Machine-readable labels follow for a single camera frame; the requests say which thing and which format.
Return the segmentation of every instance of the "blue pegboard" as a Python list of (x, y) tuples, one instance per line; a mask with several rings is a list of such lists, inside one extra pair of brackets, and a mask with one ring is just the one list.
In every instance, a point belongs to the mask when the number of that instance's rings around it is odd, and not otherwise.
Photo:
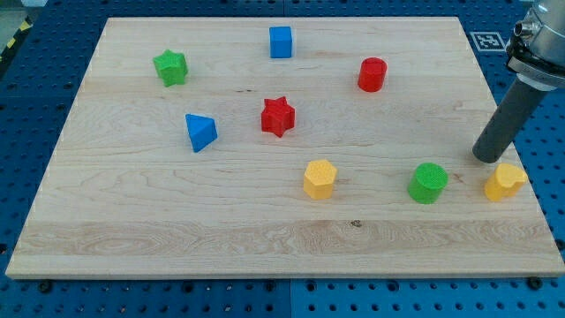
[[(457, 16), (468, 36), (473, 31), (497, 32), (506, 41), (524, 9), (517, 0), (49, 1), (0, 82), (2, 273), (106, 18), (126, 16)], [(506, 55), (471, 47), (499, 101), (515, 77), (504, 67)], [(561, 245), (565, 239), (564, 101), (562, 91), (549, 94), (516, 137), (540, 206)], [(565, 316), (565, 278), (541, 283), (538, 290), (528, 287), (525, 279), (46, 284), (14, 282), (1, 275), (0, 317)]]

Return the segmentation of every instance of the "blue block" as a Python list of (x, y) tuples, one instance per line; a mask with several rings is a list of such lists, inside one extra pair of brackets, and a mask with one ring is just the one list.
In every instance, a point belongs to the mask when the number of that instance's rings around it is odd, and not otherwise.
[(272, 26), (268, 29), (271, 37), (271, 58), (292, 57), (292, 32), (290, 26)]
[(186, 127), (192, 150), (196, 153), (218, 138), (215, 121), (212, 118), (186, 114)]

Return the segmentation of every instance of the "green star block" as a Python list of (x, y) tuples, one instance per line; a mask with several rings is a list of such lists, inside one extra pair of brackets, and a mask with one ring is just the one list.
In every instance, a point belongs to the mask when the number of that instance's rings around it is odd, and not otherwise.
[(175, 53), (166, 49), (163, 54), (153, 58), (153, 64), (165, 87), (185, 83), (188, 67), (186, 67), (186, 59), (183, 53)]

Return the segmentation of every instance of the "green cylinder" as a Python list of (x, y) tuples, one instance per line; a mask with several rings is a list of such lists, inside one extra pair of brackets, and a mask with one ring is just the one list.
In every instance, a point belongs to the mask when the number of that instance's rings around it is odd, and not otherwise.
[(423, 204), (432, 204), (448, 185), (448, 173), (435, 163), (422, 163), (414, 171), (408, 185), (408, 194)]

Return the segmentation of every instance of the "wooden table surface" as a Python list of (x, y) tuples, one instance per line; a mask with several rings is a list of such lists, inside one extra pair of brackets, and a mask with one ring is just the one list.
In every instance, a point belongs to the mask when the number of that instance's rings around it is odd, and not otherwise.
[[(269, 58), (271, 26), (292, 27), (293, 58)], [(156, 77), (165, 49), (186, 85)], [(371, 56), (388, 63), (375, 94), (357, 87)], [(260, 113), (283, 95), (297, 122), (279, 139)], [(495, 107), (457, 18), (109, 19), (7, 275), (559, 276), (531, 186), (482, 193), (495, 165), (471, 147)], [(186, 113), (216, 120), (198, 154)], [(329, 200), (302, 190), (317, 159), (339, 170)], [(406, 191), (424, 162), (449, 174), (432, 205)]]

